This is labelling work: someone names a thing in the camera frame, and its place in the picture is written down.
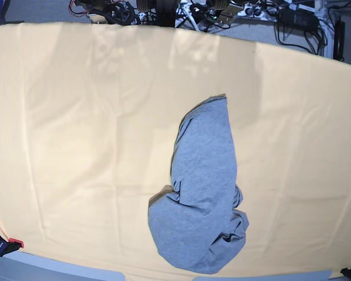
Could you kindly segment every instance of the gray cloth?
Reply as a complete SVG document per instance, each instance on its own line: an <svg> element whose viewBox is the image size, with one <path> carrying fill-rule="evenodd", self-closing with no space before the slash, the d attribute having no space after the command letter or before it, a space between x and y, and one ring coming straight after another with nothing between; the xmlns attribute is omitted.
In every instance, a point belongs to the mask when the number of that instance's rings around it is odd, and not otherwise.
<svg viewBox="0 0 351 281"><path fill-rule="evenodd" d="M181 123L171 164L173 192L149 208L159 254L177 268L213 274L243 248L248 227L235 184L237 165L225 96L213 97Z"/></svg>

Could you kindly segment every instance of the power adapter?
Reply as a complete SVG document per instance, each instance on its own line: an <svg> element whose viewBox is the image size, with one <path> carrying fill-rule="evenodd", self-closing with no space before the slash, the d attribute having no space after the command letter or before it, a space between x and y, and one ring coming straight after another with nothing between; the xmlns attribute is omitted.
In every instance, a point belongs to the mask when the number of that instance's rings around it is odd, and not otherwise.
<svg viewBox="0 0 351 281"><path fill-rule="evenodd" d="M283 26L306 32L317 32L319 26L315 15L291 9L281 9L277 20Z"/></svg>

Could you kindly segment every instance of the yellow cloth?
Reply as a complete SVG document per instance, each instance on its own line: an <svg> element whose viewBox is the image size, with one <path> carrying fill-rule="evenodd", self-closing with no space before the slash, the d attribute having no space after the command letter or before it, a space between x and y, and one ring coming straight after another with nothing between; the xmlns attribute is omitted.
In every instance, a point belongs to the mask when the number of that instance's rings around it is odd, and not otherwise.
<svg viewBox="0 0 351 281"><path fill-rule="evenodd" d="M217 276L351 266L351 66L179 29L0 27L0 234L24 252L189 281L156 251L182 117L225 93L250 227Z"/></svg>

